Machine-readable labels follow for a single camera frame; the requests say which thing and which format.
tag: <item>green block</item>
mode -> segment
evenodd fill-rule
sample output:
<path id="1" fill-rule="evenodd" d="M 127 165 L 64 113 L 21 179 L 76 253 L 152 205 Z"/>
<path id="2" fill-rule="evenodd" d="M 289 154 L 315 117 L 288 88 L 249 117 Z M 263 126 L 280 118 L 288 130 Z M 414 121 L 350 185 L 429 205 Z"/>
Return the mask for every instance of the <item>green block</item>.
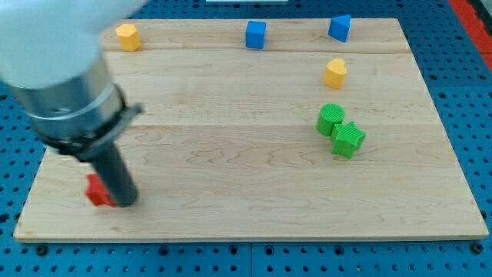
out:
<path id="1" fill-rule="evenodd" d="M 330 136 L 335 124 L 341 124 L 344 117 L 345 111 L 342 107 L 337 104 L 326 104 L 321 107 L 316 129 L 321 134 Z"/>
<path id="2" fill-rule="evenodd" d="M 354 122 L 346 125 L 336 124 L 331 133 L 331 141 L 333 142 L 331 153 L 351 159 L 354 152 L 361 147 L 365 137 L 366 133 L 357 128 Z"/>

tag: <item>wooden board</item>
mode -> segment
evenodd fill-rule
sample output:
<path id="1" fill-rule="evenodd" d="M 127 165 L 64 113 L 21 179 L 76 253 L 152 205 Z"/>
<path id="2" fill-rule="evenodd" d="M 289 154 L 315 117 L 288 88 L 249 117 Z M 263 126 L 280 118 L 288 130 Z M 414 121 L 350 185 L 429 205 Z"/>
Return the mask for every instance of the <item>wooden board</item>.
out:
<path id="1" fill-rule="evenodd" d="M 395 19 L 136 21 L 141 51 L 102 37 L 115 80 L 146 113 L 118 140 L 140 188 L 126 209 L 93 207 L 89 165 L 48 153 L 15 237 L 22 242 L 395 241 L 488 234 Z M 322 82 L 344 58 L 345 86 Z M 352 160 L 315 130 L 345 108 L 367 133 Z"/>

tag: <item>blue block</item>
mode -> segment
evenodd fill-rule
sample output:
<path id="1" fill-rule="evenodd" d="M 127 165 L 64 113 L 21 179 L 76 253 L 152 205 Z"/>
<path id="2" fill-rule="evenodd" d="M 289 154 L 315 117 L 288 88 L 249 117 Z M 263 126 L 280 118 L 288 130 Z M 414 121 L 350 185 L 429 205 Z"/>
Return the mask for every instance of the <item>blue block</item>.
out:
<path id="1" fill-rule="evenodd" d="M 351 15 L 342 15 L 331 19 L 328 35 L 341 42 L 347 42 L 348 31 L 351 29 Z"/>
<path id="2" fill-rule="evenodd" d="M 249 21 L 246 27 L 246 47 L 263 49 L 264 33 L 267 29 L 267 23 Z"/>

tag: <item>blue pegboard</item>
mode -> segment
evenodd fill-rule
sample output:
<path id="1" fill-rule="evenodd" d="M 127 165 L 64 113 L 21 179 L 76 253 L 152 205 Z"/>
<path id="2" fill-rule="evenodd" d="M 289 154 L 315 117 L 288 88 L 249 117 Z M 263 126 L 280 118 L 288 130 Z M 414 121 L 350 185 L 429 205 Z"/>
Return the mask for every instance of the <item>blue pegboard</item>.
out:
<path id="1" fill-rule="evenodd" d="M 445 1 L 153 0 L 133 18 L 398 18 L 491 227 L 492 76 Z M 492 275 L 492 242 L 23 245 L 15 220 L 44 149 L 0 84 L 0 275 Z"/>

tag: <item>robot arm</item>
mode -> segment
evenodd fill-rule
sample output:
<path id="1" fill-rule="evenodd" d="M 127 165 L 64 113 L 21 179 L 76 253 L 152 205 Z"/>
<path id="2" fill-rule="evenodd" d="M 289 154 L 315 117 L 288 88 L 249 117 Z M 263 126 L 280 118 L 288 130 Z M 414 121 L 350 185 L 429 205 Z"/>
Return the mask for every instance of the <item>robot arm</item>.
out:
<path id="1" fill-rule="evenodd" d="M 146 0 L 0 0 L 0 77 L 46 145 L 90 162 L 118 206 L 137 190 L 114 140 L 128 107 L 102 58 L 100 32 Z"/>

